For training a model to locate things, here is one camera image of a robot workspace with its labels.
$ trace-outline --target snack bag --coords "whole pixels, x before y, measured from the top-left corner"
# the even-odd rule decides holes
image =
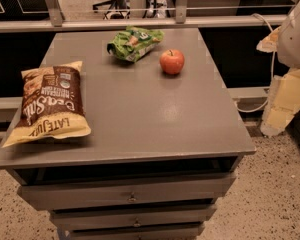
[[[160,30],[147,30],[128,26],[125,31],[119,32],[108,43],[107,50],[118,59],[137,62],[159,44],[162,39],[163,32]]]
[[[88,135],[80,91],[82,61],[22,71],[21,118],[4,143],[7,147],[44,137]]]

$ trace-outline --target drawer knob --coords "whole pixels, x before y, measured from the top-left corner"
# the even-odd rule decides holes
[[[134,226],[135,228],[141,227],[141,224],[139,223],[139,220],[138,220],[138,219],[136,219],[136,222],[133,224],[133,226]]]
[[[131,196],[128,198],[129,203],[135,203],[137,198],[135,198],[134,193],[131,193]]]

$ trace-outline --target terrazzo floor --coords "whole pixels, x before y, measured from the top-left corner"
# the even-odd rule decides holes
[[[247,128],[257,152],[241,161],[236,181],[196,240],[300,240],[300,146],[289,132],[269,139]],[[25,203],[17,188],[0,171],[0,240],[58,239],[48,213]]]

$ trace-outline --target power cord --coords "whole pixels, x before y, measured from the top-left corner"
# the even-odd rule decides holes
[[[273,28],[271,27],[270,23],[262,15],[260,15],[258,13],[254,13],[254,14],[252,14],[252,16],[254,16],[254,17],[262,20],[263,22],[265,22],[267,24],[270,32],[273,32]],[[271,68],[270,68],[271,81],[272,81],[273,75],[274,75],[274,60],[275,60],[275,56],[276,56],[276,52],[273,52],[272,53],[272,59],[271,59]],[[268,98],[259,107],[251,109],[251,110],[244,110],[244,109],[238,108],[238,103],[236,102],[237,110],[239,112],[242,112],[242,113],[253,113],[253,112],[256,112],[256,111],[262,109],[263,107],[265,107],[267,104],[268,104]]]

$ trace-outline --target red apple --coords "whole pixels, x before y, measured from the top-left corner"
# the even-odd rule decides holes
[[[179,74],[184,65],[183,53],[179,50],[170,49],[162,53],[160,66],[169,75]]]

